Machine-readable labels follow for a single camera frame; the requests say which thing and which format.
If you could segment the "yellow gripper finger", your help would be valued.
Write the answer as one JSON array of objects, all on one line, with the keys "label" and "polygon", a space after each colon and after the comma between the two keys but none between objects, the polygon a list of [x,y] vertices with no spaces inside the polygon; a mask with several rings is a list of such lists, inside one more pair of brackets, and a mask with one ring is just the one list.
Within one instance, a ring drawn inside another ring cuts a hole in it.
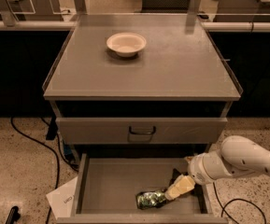
[{"label": "yellow gripper finger", "polygon": [[182,194],[185,194],[194,189],[195,182],[189,175],[180,175],[172,185],[170,185],[167,191],[164,193],[164,197],[168,201],[173,201]]},{"label": "yellow gripper finger", "polygon": [[178,169],[174,168],[172,172],[172,177],[169,181],[169,185],[173,185],[180,176],[182,176],[182,173]]}]

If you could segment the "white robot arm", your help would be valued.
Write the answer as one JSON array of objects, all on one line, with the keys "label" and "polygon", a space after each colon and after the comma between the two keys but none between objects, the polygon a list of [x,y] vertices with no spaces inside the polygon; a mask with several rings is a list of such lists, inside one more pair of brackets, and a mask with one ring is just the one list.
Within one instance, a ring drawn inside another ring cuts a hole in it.
[{"label": "white robot arm", "polygon": [[168,201],[221,178],[248,175],[270,176],[270,151],[246,137],[232,135],[225,138],[220,149],[193,156],[188,160],[188,173],[180,175],[164,193]]}]

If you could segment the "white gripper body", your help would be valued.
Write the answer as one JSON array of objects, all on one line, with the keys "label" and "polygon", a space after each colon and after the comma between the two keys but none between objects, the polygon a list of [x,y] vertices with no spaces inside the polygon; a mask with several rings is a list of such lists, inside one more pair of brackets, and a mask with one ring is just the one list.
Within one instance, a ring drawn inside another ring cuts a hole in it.
[{"label": "white gripper body", "polygon": [[193,156],[188,164],[189,176],[198,185],[206,185],[225,177],[225,166],[219,151]]}]

